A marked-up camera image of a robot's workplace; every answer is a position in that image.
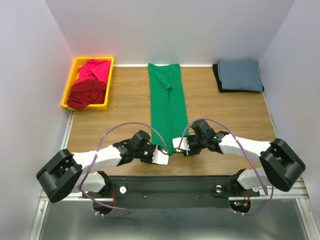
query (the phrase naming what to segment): gray floor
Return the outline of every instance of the gray floor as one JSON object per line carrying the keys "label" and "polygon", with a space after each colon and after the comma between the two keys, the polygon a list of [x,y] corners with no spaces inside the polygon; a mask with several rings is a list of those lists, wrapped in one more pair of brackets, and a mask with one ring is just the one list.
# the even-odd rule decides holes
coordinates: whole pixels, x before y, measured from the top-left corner
{"label": "gray floor", "polygon": [[[258,209],[266,200],[252,200]],[[41,240],[306,240],[295,199],[274,199],[263,212],[240,216],[226,209],[134,209],[122,218],[94,215],[90,201],[50,204]]]}

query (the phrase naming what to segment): gray wall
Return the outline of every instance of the gray wall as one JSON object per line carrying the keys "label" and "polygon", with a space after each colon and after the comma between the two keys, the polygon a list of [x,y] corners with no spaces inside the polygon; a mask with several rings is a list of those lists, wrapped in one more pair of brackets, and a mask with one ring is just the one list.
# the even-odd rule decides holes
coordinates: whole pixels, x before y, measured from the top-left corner
{"label": "gray wall", "polygon": [[294,0],[46,0],[75,56],[116,64],[260,60]]}
{"label": "gray wall", "polygon": [[265,53],[261,79],[275,131],[305,162],[303,178],[320,224],[320,1],[297,0]]}
{"label": "gray wall", "polygon": [[73,55],[43,0],[0,3],[0,239],[29,239],[37,171],[59,149]]}

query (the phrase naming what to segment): wooden table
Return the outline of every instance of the wooden table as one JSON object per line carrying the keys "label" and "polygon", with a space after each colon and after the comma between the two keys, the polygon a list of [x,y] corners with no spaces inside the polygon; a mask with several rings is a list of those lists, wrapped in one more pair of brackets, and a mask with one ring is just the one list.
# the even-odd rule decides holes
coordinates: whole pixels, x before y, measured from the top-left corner
{"label": "wooden table", "polygon": [[[275,132],[262,93],[220,93],[211,67],[182,67],[182,84],[189,122],[201,117],[213,118],[227,125],[238,137],[273,141]],[[69,137],[71,152],[97,148],[101,136],[117,124],[139,121],[151,123],[150,85],[147,67],[115,67],[107,110],[75,111]],[[222,127],[210,123],[215,131]],[[102,144],[131,138],[138,130],[151,131],[140,125],[126,125],[110,133]],[[250,168],[244,158],[202,150],[201,154],[183,157],[175,153],[168,165],[132,163],[108,167],[108,175],[232,175]]]}

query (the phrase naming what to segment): wooden floor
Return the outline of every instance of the wooden floor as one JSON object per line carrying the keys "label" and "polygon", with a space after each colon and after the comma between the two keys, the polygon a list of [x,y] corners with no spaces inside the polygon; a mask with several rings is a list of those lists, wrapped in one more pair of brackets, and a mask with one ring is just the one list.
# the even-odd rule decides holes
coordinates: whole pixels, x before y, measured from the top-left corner
{"label": "wooden floor", "polygon": [[[182,67],[182,84],[189,122],[201,117],[227,125],[238,137],[272,141],[275,132],[262,93],[220,93],[211,67]],[[71,152],[97,148],[101,136],[117,124],[139,121],[151,123],[150,85],[146,67],[116,67],[112,75],[107,110],[76,111],[68,142]],[[210,123],[215,131],[223,130]],[[138,130],[151,133],[140,125],[126,125],[110,133],[102,147],[131,138]],[[109,175],[232,175],[250,168],[247,160],[203,150],[183,157],[175,153],[168,165],[142,163],[109,167]]]}

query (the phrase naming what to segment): black cloth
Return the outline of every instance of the black cloth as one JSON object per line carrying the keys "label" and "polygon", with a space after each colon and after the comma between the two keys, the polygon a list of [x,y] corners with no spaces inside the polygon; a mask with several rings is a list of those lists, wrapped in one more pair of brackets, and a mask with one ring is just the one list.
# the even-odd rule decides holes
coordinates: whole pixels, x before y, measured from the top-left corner
{"label": "black cloth", "polygon": [[221,83],[220,78],[219,78],[218,64],[217,63],[213,64],[212,65],[212,69],[213,69],[213,74],[215,76],[215,80],[216,80],[216,83],[218,85],[218,90],[219,90],[220,93],[239,93],[239,92],[241,92],[241,93],[243,93],[243,92],[245,92],[245,93],[260,93],[260,92],[257,92],[257,91],[248,91],[248,90],[224,90],[222,88],[222,83]]}

